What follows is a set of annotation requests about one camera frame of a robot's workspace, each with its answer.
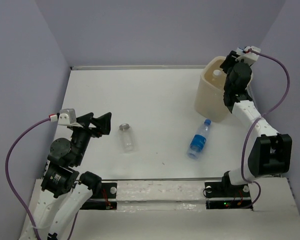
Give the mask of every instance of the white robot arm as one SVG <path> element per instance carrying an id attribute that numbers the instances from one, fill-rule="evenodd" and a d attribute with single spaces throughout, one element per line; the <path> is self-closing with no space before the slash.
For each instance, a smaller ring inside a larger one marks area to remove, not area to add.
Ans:
<path id="1" fill-rule="evenodd" d="M 251 79 L 250 66 L 258 60 L 260 49 L 247 46 L 231 51 L 221 64 L 227 74 L 223 101 L 229 111 L 249 129 L 256 119 L 260 119 L 252 130 L 255 142 L 248 161 L 243 166 L 244 178 L 250 182 L 266 175 L 283 174 L 289 170 L 292 139 L 288 134 L 280 134 L 261 116 L 246 88 Z M 224 188 L 242 186 L 241 168 L 226 172 L 222 178 Z"/>
<path id="2" fill-rule="evenodd" d="M 72 169 L 81 164 L 91 137 L 99 138 L 110 133 L 112 114 L 108 112 L 99 118 L 93 116 L 91 112 L 76 118 L 74 109 L 63 109 L 58 115 L 50 116 L 73 133 L 71 140 L 58 138 L 50 146 L 49 164 L 33 213 L 36 227 L 30 222 L 20 240 L 37 240 L 36 230 L 41 240 L 60 240 L 81 206 L 100 191 L 102 182 L 99 176 L 87 171 L 75 184 L 79 172 Z"/>

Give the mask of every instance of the lavender wall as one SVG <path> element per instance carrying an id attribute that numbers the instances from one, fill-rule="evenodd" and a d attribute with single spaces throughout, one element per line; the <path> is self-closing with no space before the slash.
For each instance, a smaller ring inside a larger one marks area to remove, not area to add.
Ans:
<path id="1" fill-rule="evenodd" d="M 13 141 L 60 109 L 70 69 L 33 0 L 0 0 L 0 240 L 19 237 L 26 215 L 8 187 L 5 158 Z M 30 132 L 12 152 L 10 173 L 29 201 L 43 172 L 55 124 Z"/>
<path id="2" fill-rule="evenodd" d="M 290 92 L 268 121 L 293 140 L 288 177 L 300 212 L 300 0 L 287 0 L 270 31 L 261 44 L 261 50 L 281 60 L 291 76 Z M 267 59 L 259 58 L 254 65 L 252 89 L 261 112 L 278 102 L 286 88 L 282 69 Z"/>
<path id="3" fill-rule="evenodd" d="M 71 66 L 204 65 L 259 46 L 285 0 L 36 0 Z"/>

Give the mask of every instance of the screw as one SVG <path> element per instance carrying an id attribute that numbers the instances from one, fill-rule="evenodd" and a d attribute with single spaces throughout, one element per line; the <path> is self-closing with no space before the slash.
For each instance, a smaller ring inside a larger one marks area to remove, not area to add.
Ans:
<path id="1" fill-rule="evenodd" d="M 244 186 L 242 190 L 243 190 L 245 193 L 248 193 L 248 192 L 249 192 L 249 187 L 248 187 L 248 186 Z"/>
<path id="2" fill-rule="evenodd" d="M 117 192 L 117 188 L 115 186 L 110 188 L 110 193 L 115 194 Z"/>
<path id="3" fill-rule="evenodd" d="M 206 187 L 205 187 L 205 191 L 206 191 L 208 194 L 212 193 L 212 187 L 211 187 L 211 186 L 206 186 Z"/>

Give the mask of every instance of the plastic container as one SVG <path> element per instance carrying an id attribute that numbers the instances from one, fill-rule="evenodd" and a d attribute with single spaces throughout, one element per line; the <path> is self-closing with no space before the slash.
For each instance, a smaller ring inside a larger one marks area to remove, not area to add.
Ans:
<path id="1" fill-rule="evenodd" d="M 128 153 L 134 150 L 132 131 L 128 123 L 119 126 L 119 137 L 124 152 Z"/>
<path id="2" fill-rule="evenodd" d="M 198 159 L 204 149 L 210 133 L 211 120 L 206 119 L 196 131 L 186 154 L 191 159 Z"/>
<path id="3" fill-rule="evenodd" d="M 213 122 L 221 122 L 229 113 L 224 104 L 227 75 L 220 68 L 225 59 L 225 56 L 217 56 L 204 68 L 194 102 L 195 110 Z"/>

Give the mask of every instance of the plastic bottle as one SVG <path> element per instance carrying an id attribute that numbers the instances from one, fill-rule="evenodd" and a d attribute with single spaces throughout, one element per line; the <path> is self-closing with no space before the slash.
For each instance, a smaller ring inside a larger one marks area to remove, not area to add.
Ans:
<path id="1" fill-rule="evenodd" d="M 209 136 L 210 124 L 211 124 L 211 120 L 206 119 L 204 123 L 196 131 L 190 143 L 189 149 L 186 153 L 189 158 L 198 159 L 199 156 L 201 155 L 202 150 L 204 149 L 204 146 L 206 144 L 207 138 Z"/>

